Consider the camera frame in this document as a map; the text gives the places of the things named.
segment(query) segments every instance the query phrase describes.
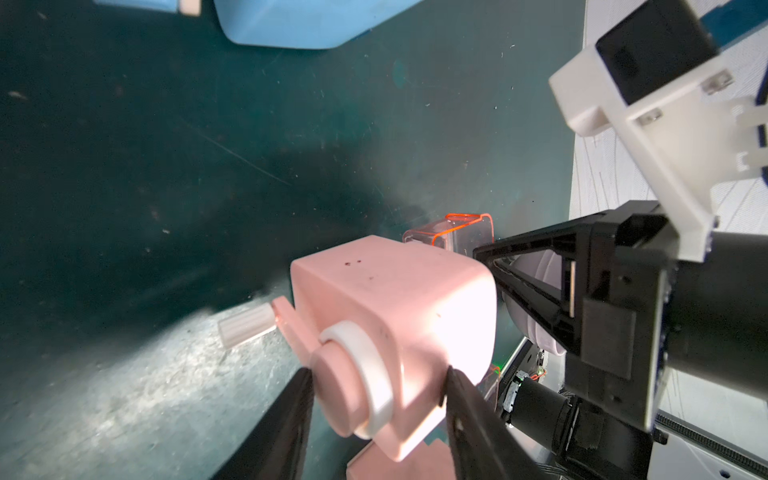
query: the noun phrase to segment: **screw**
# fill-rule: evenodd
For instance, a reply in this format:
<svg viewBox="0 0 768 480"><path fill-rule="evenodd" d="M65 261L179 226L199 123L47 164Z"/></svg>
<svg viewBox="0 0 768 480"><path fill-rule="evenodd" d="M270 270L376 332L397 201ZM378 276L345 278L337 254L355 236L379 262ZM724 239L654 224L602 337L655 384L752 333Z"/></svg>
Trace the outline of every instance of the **screw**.
<svg viewBox="0 0 768 480"><path fill-rule="evenodd" d="M648 111L644 114L642 114L640 117L637 118L638 124L642 126L646 126L649 124L654 123L656 120L661 118L664 114L659 110L658 108L654 108L651 111Z"/></svg>
<svg viewBox="0 0 768 480"><path fill-rule="evenodd" d="M701 89L707 95L712 95L733 83L733 75L728 70L723 70L709 77L701 84Z"/></svg>

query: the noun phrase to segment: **pink block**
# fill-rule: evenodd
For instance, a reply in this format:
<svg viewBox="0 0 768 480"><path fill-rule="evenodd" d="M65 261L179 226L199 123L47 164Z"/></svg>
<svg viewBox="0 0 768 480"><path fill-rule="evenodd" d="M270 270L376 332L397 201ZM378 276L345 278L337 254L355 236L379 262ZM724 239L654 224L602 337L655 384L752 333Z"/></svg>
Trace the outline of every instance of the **pink block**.
<svg viewBox="0 0 768 480"><path fill-rule="evenodd" d="M346 480L455 480L451 449L440 440L424 442L402 462L394 462L369 443L346 466Z"/></svg>
<svg viewBox="0 0 768 480"><path fill-rule="evenodd" d="M334 339L320 346L319 336L347 320L372 342L392 395L391 416L373 440L397 462L445 417L438 403L448 366L478 383L491 362L496 287L471 258L371 236L294 260L291 282L296 311L275 300L277 325L313 369L317 399L343 436L376 424L367 424L373 394L364 377L372 374ZM383 380L374 387L386 389Z"/></svg>

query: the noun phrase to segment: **pink knob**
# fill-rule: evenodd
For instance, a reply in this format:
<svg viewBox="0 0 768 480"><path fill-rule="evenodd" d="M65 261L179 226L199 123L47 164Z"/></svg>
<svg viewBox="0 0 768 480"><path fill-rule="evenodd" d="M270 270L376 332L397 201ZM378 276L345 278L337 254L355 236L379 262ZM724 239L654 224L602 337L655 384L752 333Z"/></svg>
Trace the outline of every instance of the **pink knob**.
<svg viewBox="0 0 768 480"><path fill-rule="evenodd" d="M312 353L315 394L331 428L348 437L368 420L368 399L355 364L338 343L329 341Z"/></svg>

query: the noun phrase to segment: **dark green surface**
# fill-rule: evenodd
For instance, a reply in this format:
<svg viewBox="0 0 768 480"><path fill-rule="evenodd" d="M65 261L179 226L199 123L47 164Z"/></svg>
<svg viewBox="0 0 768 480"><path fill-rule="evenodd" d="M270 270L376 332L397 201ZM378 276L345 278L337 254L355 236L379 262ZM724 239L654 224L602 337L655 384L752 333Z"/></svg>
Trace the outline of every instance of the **dark green surface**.
<svg viewBox="0 0 768 480"><path fill-rule="evenodd" d="M308 52L231 44L211 5L3 2L0 476L207 478L297 364L277 335L224 354L191 313L450 211L498 237L565 220L573 137L547 79L583 17L427 0ZM495 362L520 339L500 319ZM305 477L360 445L316 409Z"/></svg>

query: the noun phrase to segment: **white ring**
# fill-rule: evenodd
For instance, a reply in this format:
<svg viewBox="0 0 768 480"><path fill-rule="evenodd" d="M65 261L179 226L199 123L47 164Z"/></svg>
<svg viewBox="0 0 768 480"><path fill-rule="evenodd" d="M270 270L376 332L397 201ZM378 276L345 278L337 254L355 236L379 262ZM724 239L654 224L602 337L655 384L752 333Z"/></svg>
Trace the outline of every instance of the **white ring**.
<svg viewBox="0 0 768 480"><path fill-rule="evenodd" d="M361 439L371 439L392 419L392 382L384 360L371 338L360 325L342 320L320 333L320 342L329 340L341 345L352 358L368 396L368 422L355 430Z"/></svg>

